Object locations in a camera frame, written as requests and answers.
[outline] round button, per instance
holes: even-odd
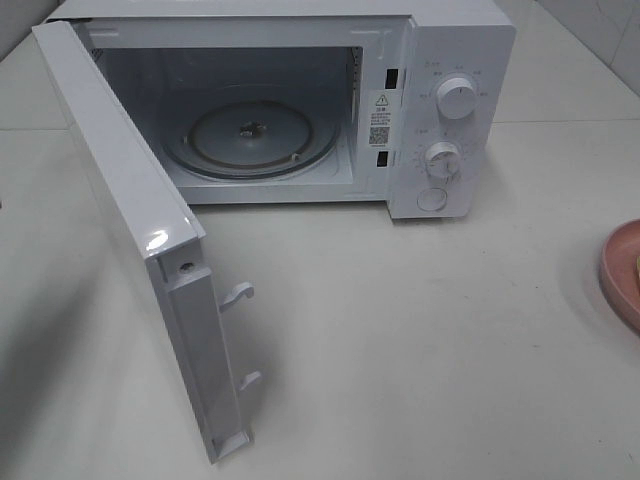
[[[432,177],[450,178],[460,170],[460,150],[453,143],[438,142],[425,153],[427,172]]]
[[[447,192],[441,188],[427,188],[418,195],[418,207],[425,212],[436,212],[447,204]]]
[[[466,117],[476,108],[476,88],[467,77],[453,77],[438,87],[438,109],[451,120]]]

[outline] control panel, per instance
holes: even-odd
[[[515,29],[418,27],[414,35],[389,210],[393,218],[464,216],[484,162]]]

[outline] tiled wall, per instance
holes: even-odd
[[[57,6],[58,0],[0,0],[0,59]]]
[[[640,95],[640,0],[538,0]]]

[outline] qr code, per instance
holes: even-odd
[[[371,127],[369,145],[386,145],[389,143],[389,130],[391,130],[391,127]]]

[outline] white countertop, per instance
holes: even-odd
[[[35,42],[0,64],[0,478],[640,477],[640,336],[599,249],[638,216],[640,99],[530,0],[471,214],[196,208],[255,443],[211,466]]]

